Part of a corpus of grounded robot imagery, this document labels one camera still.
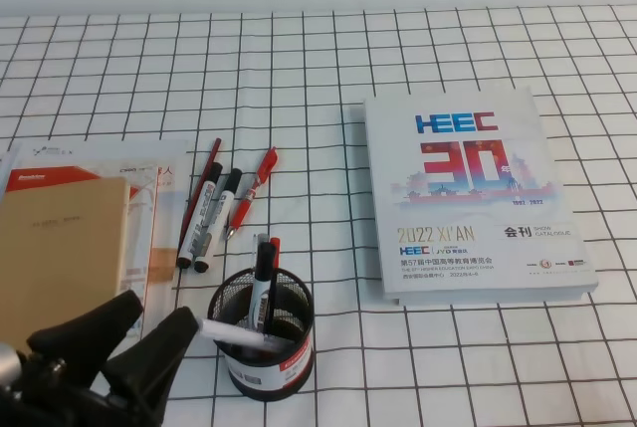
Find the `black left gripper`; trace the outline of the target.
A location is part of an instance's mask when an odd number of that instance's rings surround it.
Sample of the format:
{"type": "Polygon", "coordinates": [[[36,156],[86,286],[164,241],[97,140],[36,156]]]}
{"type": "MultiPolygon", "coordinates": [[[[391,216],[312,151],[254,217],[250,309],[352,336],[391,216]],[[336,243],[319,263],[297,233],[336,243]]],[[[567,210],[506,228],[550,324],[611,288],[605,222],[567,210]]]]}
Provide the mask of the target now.
{"type": "Polygon", "coordinates": [[[128,290],[94,310],[31,334],[40,357],[1,348],[3,426],[160,426],[186,350],[198,331],[188,307],[173,311],[133,347],[107,361],[143,313],[128,290]],[[98,371],[109,385],[100,395],[62,379],[68,368],[98,371]]]}

